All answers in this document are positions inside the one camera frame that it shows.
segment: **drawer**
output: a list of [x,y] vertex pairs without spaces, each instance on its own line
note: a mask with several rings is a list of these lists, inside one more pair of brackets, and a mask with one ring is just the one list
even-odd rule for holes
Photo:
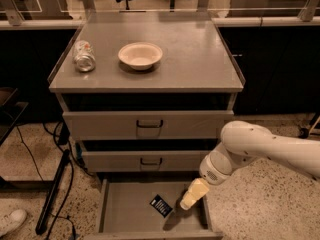
[[217,140],[124,140],[80,142],[91,172],[198,171]]
[[74,140],[217,138],[232,111],[65,112]]
[[[211,226],[205,198],[188,211],[179,206],[195,177],[189,172],[108,174],[95,233],[84,239],[221,239],[223,234]],[[150,205],[156,195],[172,208],[165,217]]]

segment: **shoe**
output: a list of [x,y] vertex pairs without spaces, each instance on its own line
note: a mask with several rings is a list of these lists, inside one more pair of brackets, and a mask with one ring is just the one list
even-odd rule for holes
[[13,211],[0,219],[0,237],[19,228],[27,218],[27,212],[22,209]]

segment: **bowl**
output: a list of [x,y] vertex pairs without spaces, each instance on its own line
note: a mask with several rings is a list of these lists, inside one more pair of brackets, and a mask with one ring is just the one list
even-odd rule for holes
[[159,62],[162,54],[159,46],[152,43],[138,42],[122,47],[118,57],[123,63],[135,70],[146,70]]

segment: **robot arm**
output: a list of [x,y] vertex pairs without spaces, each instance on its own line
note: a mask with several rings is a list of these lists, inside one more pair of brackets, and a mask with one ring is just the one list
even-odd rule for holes
[[242,121],[226,124],[221,142],[201,162],[200,176],[185,193],[180,205],[189,209],[232,173],[264,157],[312,178],[320,177],[320,142],[272,134],[267,128]]

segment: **soda can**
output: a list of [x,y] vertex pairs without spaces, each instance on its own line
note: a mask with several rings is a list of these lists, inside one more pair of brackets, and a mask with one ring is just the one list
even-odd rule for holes
[[89,72],[95,69],[96,60],[93,54],[93,48],[85,40],[77,41],[74,45],[73,63],[80,72]]

